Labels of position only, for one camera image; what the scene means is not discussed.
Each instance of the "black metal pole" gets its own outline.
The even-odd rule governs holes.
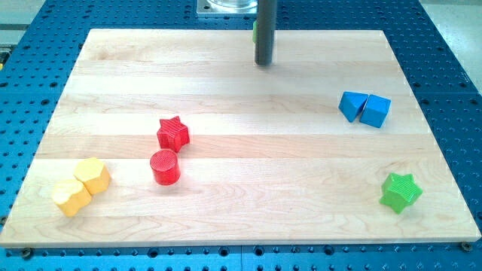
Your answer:
[[[255,62],[267,66],[273,61],[276,6],[278,0],[258,0]]]

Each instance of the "blue cube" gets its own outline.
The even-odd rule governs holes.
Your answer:
[[[341,97],[338,108],[349,122],[353,122],[356,119],[356,116],[362,112],[367,99],[368,94],[345,91]]]
[[[389,99],[370,95],[363,113],[361,113],[360,122],[380,128],[385,121],[386,115],[389,113],[392,101]]]

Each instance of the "yellow hexagonal prism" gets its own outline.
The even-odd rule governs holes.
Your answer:
[[[64,215],[72,217],[90,203],[92,196],[82,182],[71,179],[55,184],[52,199]]]
[[[85,185],[91,195],[107,190],[111,180],[105,164],[95,157],[79,162],[74,176]]]

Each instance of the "wood grain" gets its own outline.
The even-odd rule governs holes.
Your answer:
[[[7,247],[459,242],[480,232],[380,31],[278,31],[253,65],[248,31],[94,29],[0,235]],[[382,129],[348,123],[345,90],[392,99]],[[154,182],[160,118],[191,143]],[[109,189],[74,218],[50,201],[83,158]],[[390,172],[424,190],[396,215]]]

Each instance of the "red block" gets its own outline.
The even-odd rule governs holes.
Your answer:
[[[179,152],[182,146],[189,143],[189,130],[181,123],[179,116],[170,120],[160,120],[157,139],[161,148],[170,148]]]
[[[161,150],[155,153],[151,157],[151,168],[154,179],[160,185],[174,184],[181,176],[178,156],[171,150]]]

